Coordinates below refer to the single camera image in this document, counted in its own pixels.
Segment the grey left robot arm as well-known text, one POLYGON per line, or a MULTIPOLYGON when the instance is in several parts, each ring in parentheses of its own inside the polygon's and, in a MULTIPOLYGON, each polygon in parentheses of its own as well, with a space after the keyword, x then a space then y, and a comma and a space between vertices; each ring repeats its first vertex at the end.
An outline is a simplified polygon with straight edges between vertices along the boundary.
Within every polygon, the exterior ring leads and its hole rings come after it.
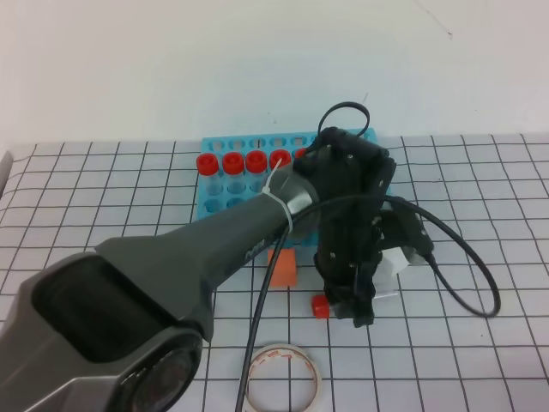
POLYGON ((112 238, 24 281, 1 332, 4 411, 165 411, 214 330, 215 289, 293 226, 339 315, 374 319, 389 152, 335 127, 263 193, 157 236, 112 238))

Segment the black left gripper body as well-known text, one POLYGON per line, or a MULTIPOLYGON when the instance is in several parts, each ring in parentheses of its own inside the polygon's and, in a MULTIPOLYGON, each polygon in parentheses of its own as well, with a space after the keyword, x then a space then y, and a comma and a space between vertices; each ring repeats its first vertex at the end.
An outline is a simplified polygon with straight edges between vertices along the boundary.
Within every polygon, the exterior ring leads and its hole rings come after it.
POLYGON ((322 206, 316 264, 328 285, 351 287, 364 264, 377 261, 373 221, 395 173, 389 151, 343 129, 323 130, 294 170, 313 186, 322 206))

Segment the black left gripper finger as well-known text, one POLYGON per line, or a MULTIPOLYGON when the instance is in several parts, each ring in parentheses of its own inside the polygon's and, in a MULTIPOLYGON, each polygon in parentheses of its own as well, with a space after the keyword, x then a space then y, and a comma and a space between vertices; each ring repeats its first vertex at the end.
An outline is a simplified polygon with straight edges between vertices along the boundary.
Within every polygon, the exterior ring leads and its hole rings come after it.
POLYGON ((353 284, 349 280, 330 280, 325 279, 323 292, 326 296, 330 308, 338 319, 354 318, 354 298, 355 293, 353 284))
POLYGON ((373 300, 377 290, 373 277, 378 265, 379 261, 366 261, 350 267, 350 307, 355 328, 369 326, 374 322, 373 300))

